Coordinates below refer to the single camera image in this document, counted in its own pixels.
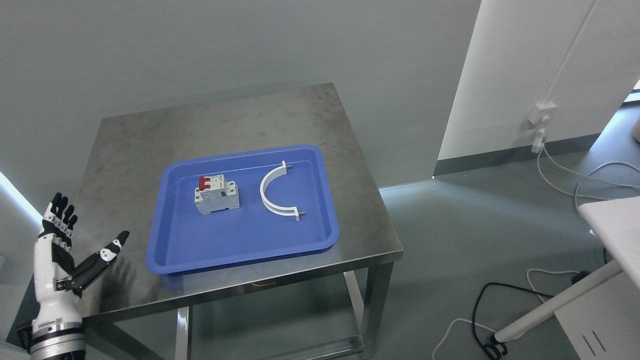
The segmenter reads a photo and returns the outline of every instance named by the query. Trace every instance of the blue tray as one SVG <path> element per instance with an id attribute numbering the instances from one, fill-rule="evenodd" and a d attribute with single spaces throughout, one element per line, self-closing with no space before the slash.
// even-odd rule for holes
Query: blue tray
<path id="1" fill-rule="evenodd" d="M 304 211 L 299 222 L 270 212 L 260 198 L 262 178 L 283 160 L 292 168 L 266 195 L 274 204 Z M 193 190 L 200 176 L 216 174 L 236 182 L 240 208 L 201 215 Z M 313 145 L 178 161 L 160 182 L 147 267 L 172 274 L 322 252 L 338 231 L 323 157 Z"/>

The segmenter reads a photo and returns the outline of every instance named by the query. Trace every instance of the red toggle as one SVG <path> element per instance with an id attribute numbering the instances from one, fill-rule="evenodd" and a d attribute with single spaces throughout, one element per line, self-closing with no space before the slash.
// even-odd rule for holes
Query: red toggle
<path id="1" fill-rule="evenodd" d="M 206 177 L 200 176 L 200 186 L 198 187 L 200 189 L 200 191 L 205 190 L 205 189 L 211 189 L 211 185 L 205 183 L 206 180 L 207 180 Z"/>

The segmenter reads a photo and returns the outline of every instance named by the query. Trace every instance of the gray floor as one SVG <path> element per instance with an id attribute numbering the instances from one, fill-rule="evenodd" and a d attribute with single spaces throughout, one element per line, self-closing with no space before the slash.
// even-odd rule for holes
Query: gray floor
<path id="1" fill-rule="evenodd" d="M 561 164 L 588 172 L 608 161 L 640 166 L 640 145 L 629 128 L 640 107 L 617 112 L 589 152 L 558 156 Z M 547 159 L 550 180 L 573 191 Z M 640 184 L 640 176 L 618 166 L 600 174 Z M 588 184 L 584 192 L 637 195 Z M 403 243 L 394 268 L 375 359 L 430 359 L 449 322 L 470 318 L 484 283 L 527 286 L 529 268 L 595 270 L 602 245 L 576 214 L 573 199 L 541 179 L 535 161 L 440 176 L 424 183 L 381 190 Z M 557 293 L 570 275 L 536 274 L 539 291 Z M 487 290 L 477 319 L 499 329 L 539 304 L 530 294 Z M 258 359 L 356 333 L 340 277 L 318 279 L 226 299 L 195 308 L 193 359 Z M 162 356 L 172 358 L 175 313 L 119 325 Z M 486 338 L 486 331 L 479 331 Z M 91 349 L 89 358 L 106 358 Z M 350 356 L 345 359 L 357 359 Z M 437 359 L 485 359 L 470 325 L 458 323 Z M 577 359 L 555 318 L 509 344 L 506 359 Z"/>

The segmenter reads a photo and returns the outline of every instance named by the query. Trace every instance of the white semicircular bracket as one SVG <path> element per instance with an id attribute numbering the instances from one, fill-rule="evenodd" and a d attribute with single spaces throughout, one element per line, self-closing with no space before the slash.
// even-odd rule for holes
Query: white semicircular bracket
<path id="1" fill-rule="evenodd" d="M 287 173 L 287 168 L 291 167 L 291 165 L 287 165 L 284 161 L 282 165 L 276 167 L 275 169 L 269 171 L 269 173 L 264 176 L 262 182 L 260 183 L 260 196 L 262 197 L 262 203 L 269 209 L 270 212 L 283 216 L 283 217 L 296 217 L 296 221 L 300 221 L 300 215 L 304 215 L 304 212 L 299 212 L 297 206 L 279 206 L 273 204 L 269 199 L 267 199 L 264 194 L 267 190 L 267 186 L 271 184 L 273 180 Z"/>

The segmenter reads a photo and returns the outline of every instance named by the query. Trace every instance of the metal table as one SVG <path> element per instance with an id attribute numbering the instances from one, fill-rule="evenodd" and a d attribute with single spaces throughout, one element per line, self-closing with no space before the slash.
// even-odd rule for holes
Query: metal table
<path id="1" fill-rule="evenodd" d="M 301 143 L 319 147 L 324 156 L 340 227 L 330 250 L 180 276 L 147 269 L 159 180 L 169 164 Z M 403 248 L 332 84 L 104 119 L 77 208 L 81 218 L 74 237 L 82 241 L 74 243 L 76 258 L 122 229 L 131 232 L 118 261 L 79 303 L 89 344 L 107 354 L 159 359 L 113 322 L 176 309 L 175 358 L 186 359 L 192 306 L 342 272 L 360 334 L 287 358 L 373 355 L 393 264 Z M 353 272 L 359 268 L 368 268 L 364 300 Z"/>

